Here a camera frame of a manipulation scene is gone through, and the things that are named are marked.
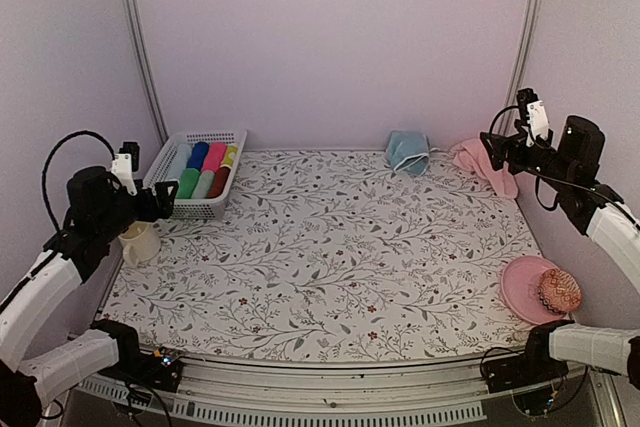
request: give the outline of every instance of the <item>mug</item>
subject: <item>mug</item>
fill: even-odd
[[[160,237],[148,222],[134,222],[124,234],[118,236],[122,244],[122,257],[129,267],[151,260],[160,252]]]

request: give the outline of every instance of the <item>laundry basket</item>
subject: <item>laundry basket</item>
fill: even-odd
[[[236,176],[238,165],[240,164],[240,158],[242,156],[242,149],[244,148],[244,141],[247,138],[246,130],[226,130],[218,132],[180,132],[173,134],[167,143],[164,144],[162,150],[156,157],[156,160],[151,165],[149,172],[144,177],[145,187],[152,186],[156,182],[163,182],[166,180],[167,171],[173,161],[178,150],[178,145],[189,144],[193,147],[197,142],[222,142],[225,144],[236,144],[238,146],[238,152],[236,158],[231,167],[231,173],[229,179],[224,187],[224,191],[220,197],[215,199],[176,199],[173,207],[173,215],[175,218],[182,219],[221,219],[224,215],[224,209],[229,200],[229,192],[231,191],[231,185],[233,179]]]

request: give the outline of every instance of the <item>green rolled cloth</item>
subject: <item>green rolled cloth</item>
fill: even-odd
[[[199,178],[200,171],[198,169],[184,169],[180,176],[180,187],[178,188],[176,199],[190,199]]]
[[[192,199],[204,199],[207,197],[211,184],[213,184],[214,175],[210,170],[205,170],[200,174],[196,188],[193,189],[193,194],[191,194]]]

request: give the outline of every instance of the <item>wall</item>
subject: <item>wall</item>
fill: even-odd
[[[169,129],[251,147],[448,147],[504,103],[526,0],[139,0]]]
[[[0,0],[0,297],[35,261],[53,234],[40,195],[40,172],[57,140],[94,129],[115,148],[138,140],[142,168],[159,149],[148,115],[121,0]],[[66,181],[106,165],[105,148],[75,139],[54,159],[49,191],[59,219]],[[33,352],[64,342],[91,320],[113,257],[63,304]]]
[[[606,135],[598,179],[638,215],[635,150],[640,105],[640,1],[543,0],[525,84],[545,101],[558,134],[567,115],[591,119]],[[640,327],[640,296],[609,258],[575,232],[561,212],[536,203],[532,179],[520,179],[520,203],[544,254],[571,272],[584,294],[578,319]],[[543,200],[550,202],[547,192]]]

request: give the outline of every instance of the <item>pink cloth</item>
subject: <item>pink cloth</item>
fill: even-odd
[[[209,146],[209,153],[204,159],[204,164],[202,165],[202,172],[217,172],[226,152],[227,144],[223,144],[222,142],[211,144]]]
[[[518,196],[516,179],[507,169],[495,171],[491,167],[491,160],[480,139],[469,139],[454,145],[451,152],[455,152],[453,164],[467,172],[475,172],[481,179],[491,183],[498,197],[515,199]]]

